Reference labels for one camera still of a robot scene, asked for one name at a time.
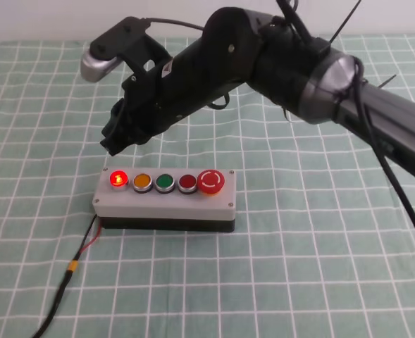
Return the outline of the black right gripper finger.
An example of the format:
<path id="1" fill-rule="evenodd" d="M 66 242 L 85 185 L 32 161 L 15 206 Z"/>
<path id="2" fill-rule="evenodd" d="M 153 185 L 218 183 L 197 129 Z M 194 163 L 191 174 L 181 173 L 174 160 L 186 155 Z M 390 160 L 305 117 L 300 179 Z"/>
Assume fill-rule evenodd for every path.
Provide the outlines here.
<path id="1" fill-rule="evenodd" d="M 101 131 L 104 139 L 102 143 L 108 142 L 109 139 L 115 137 L 118 129 L 118 121 L 120 120 L 120 115 L 123 112 L 123 102 L 117 101 L 110 111 L 110 117 L 107 124 L 104 126 Z"/>
<path id="2" fill-rule="evenodd" d="M 147 142 L 147 134 L 132 125 L 108 123 L 101 133 L 104 138 L 100 144 L 111 156 L 119 154 L 131 145 Z"/>

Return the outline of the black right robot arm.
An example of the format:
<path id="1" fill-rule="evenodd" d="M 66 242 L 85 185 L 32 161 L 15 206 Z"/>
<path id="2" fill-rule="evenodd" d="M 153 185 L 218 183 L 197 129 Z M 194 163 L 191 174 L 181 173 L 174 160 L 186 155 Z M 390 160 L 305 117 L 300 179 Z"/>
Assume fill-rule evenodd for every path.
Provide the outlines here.
<path id="1" fill-rule="evenodd" d="M 415 177 L 415 103 L 368 83 L 361 61 L 309 34 L 291 6 L 282 16 L 224 7 L 177 56 L 127 17 L 90 45 L 100 61 L 118 59 L 134 75 L 111 109 L 102 146 L 111 154 L 145 144 L 241 84 L 299 119 L 338 123 Z"/>

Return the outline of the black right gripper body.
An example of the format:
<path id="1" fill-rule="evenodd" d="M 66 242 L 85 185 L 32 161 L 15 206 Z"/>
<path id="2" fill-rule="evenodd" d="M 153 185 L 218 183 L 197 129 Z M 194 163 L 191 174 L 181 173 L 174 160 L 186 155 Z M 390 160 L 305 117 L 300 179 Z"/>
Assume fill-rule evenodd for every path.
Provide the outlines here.
<path id="1" fill-rule="evenodd" d="M 250 77 L 255 62 L 255 40 L 200 38 L 172 60 L 171 71 L 152 71 L 152 81 L 141 93 L 128 90 L 121 128 L 127 143 L 145 143 L 179 120 L 228 94 Z"/>

